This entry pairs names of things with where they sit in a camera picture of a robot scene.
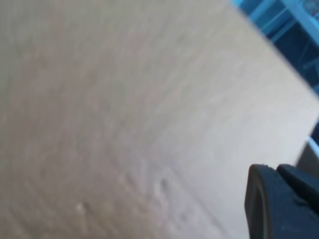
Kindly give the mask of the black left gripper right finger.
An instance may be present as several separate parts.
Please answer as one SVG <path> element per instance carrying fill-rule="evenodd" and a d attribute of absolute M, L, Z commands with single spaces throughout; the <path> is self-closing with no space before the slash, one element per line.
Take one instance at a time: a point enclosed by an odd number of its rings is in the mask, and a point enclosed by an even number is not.
<path fill-rule="evenodd" d="M 314 191 L 298 171 L 286 166 L 270 169 L 270 238 L 317 239 L 319 214 Z"/>

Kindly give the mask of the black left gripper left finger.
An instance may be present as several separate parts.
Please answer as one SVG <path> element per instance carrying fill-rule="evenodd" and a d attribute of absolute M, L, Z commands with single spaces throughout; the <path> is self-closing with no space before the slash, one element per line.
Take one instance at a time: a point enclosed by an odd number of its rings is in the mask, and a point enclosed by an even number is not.
<path fill-rule="evenodd" d="M 281 182 L 273 168 L 263 164 L 249 167 L 244 208 L 251 239 L 272 239 L 270 196 L 272 186 Z"/>

